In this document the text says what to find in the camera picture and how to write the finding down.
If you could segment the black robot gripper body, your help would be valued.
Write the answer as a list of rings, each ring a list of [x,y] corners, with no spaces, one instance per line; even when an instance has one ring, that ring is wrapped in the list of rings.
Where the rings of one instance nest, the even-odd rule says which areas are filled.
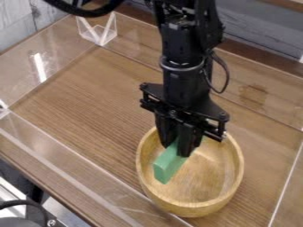
[[[212,70],[163,70],[163,84],[144,82],[141,108],[164,114],[179,125],[188,123],[199,127],[203,137],[221,142],[224,125],[229,121],[227,111],[211,100]]]

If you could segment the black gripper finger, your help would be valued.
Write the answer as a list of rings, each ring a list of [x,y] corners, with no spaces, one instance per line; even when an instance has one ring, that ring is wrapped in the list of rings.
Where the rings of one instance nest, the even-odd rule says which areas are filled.
[[[203,131],[192,124],[183,123],[177,129],[177,155],[189,157],[193,149],[200,145]]]
[[[161,146],[167,148],[176,139],[176,122],[161,113],[155,114],[155,124]]]

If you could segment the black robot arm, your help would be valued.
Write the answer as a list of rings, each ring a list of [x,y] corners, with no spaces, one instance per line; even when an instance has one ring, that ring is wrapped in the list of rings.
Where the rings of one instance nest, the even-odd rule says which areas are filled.
[[[211,100],[213,64],[224,61],[213,48],[224,25],[215,0],[144,0],[161,35],[163,83],[143,83],[141,107],[153,112],[163,146],[176,145],[187,157],[204,137],[224,139],[225,110]]]

